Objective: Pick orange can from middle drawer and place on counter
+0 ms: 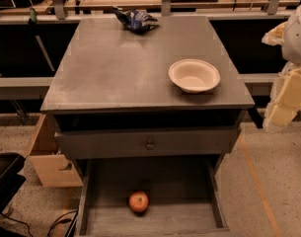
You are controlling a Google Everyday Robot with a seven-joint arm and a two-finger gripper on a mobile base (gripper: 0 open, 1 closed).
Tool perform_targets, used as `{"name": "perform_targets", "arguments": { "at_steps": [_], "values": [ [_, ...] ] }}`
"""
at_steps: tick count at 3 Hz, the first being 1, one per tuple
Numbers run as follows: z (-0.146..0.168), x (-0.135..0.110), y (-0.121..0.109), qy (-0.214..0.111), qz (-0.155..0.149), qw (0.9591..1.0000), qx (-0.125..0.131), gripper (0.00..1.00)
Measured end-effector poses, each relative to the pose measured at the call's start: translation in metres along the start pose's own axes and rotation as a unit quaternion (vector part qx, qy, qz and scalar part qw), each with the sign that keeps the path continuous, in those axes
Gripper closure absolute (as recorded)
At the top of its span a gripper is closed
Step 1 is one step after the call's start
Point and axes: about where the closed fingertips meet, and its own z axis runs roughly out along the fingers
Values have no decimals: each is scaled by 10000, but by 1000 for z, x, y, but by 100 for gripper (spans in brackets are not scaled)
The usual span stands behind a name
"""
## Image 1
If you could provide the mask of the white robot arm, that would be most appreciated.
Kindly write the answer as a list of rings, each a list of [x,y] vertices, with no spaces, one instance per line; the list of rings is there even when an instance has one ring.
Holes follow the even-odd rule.
[[[263,121],[265,130],[280,131],[301,111],[301,5],[286,22],[266,33],[262,42],[279,44],[286,60],[273,81]]]

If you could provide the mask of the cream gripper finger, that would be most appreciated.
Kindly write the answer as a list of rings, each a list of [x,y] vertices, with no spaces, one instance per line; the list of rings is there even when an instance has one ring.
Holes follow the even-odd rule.
[[[263,128],[278,132],[286,128],[301,111],[301,65],[287,62],[274,79],[270,102],[264,112]]]
[[[269,32],[267,32],[263,36],[262,42],[272,46],[283,45],[284,43],[283,35],[284,35],[285,26],[286,23],[283,22],[278,26],[276,26],[275,28],[273,28],[272,30],[270,30]]]

